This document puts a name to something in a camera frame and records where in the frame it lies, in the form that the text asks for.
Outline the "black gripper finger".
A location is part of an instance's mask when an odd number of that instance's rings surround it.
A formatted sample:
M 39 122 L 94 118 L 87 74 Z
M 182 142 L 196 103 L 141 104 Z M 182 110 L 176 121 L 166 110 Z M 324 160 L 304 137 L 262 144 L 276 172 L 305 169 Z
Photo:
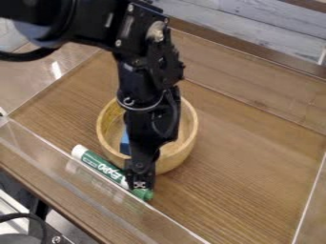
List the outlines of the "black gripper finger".
M 156 184 L 156 164 L 135 163 L 131 159 L 125 161 L 125 175 L 131 190 L 153 190 Z

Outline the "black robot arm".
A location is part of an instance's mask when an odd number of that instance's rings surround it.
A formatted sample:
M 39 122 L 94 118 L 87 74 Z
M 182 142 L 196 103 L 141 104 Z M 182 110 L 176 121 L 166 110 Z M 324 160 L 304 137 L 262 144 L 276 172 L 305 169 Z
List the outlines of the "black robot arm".
M 170 18 L 150 0 L 0 0 L 0 18 L 39 46 L 0 51 L 0 60 L 45 58 L 65 44 L 113 53 L 118 63 L 117 101 L 125 109 L 131 158 L 123 163 L 133 189 L 153 189 L 161 148 L 178 139 L 185 64 L 174 45 Z

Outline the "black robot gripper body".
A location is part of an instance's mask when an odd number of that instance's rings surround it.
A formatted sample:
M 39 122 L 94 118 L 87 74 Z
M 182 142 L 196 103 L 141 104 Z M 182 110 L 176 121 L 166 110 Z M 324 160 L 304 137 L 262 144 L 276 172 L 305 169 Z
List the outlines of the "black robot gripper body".
M 131 94 L 118 92 L 125 109 L 123 122 L 129 136 L 130 158 L 126 166 L 156 164 L 162 147 L 178 140 L 181 92 L 174 86 L 160 93 L 152 104 L 141 103 Z

